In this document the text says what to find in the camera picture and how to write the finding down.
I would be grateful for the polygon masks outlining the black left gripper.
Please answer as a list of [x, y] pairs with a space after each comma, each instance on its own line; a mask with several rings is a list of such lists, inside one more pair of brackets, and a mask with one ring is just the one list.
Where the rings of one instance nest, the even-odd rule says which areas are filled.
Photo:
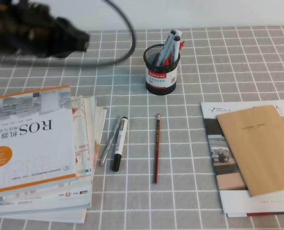
[[86, 52], [89, 39], [69, 20], [52, 16], [45, 4], [0, 0], [0, 55], [66, 58]]

